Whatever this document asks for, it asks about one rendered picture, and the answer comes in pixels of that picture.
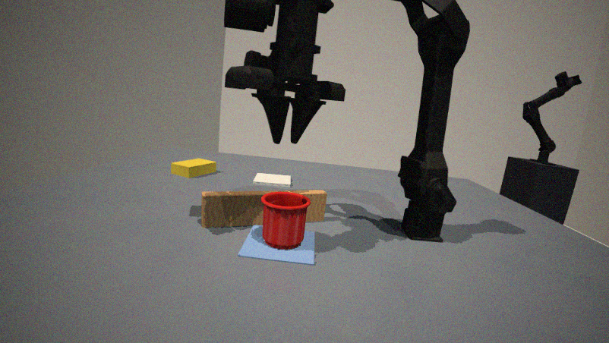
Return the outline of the cream square tile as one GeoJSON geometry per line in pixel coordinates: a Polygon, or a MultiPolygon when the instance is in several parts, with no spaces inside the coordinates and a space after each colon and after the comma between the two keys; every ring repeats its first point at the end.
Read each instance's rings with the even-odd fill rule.
{"type": "Polygon", "coordinates": [[[253,184],[270,185],[278,187],[290,187],[291,176],[288,175],[272,175],[257,173],[253,180],[253,184]]]}

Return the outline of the brown wooden plank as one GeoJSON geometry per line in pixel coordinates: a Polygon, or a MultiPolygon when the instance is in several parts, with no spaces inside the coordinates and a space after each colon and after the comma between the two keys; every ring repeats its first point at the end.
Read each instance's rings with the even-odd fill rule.
{"type": "Polygon", "coordinates": [[[263,204],[260,199],[264,194],[272,192],[290,192],[306,196],[311,204],[307,207],[305,222],[322,222],[324,220],[327,193],[323,190],[203,191],[201,201],[202,228],[262,225],[263,204]]]}

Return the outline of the yellow rectangular block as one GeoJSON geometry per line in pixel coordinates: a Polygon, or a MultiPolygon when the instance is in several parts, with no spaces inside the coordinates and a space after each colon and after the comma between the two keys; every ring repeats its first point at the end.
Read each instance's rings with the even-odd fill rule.
{"type": "Polygon", "coordinates": [[[216,162],[206,159],[189,159],[180,162],[171,162],[171,174],[185,178],[193,178],[216,172],[216,162]]]}

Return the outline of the dark red cup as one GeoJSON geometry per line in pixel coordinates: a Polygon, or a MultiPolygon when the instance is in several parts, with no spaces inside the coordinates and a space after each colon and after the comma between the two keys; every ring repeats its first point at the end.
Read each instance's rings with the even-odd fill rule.
{"type": "Polygon", "coordinates": [[[264,194],[263,239],[276,249],[298,247],[304,239],[307,207],[311,201],[301,194],[272,192],[264,194]]]}

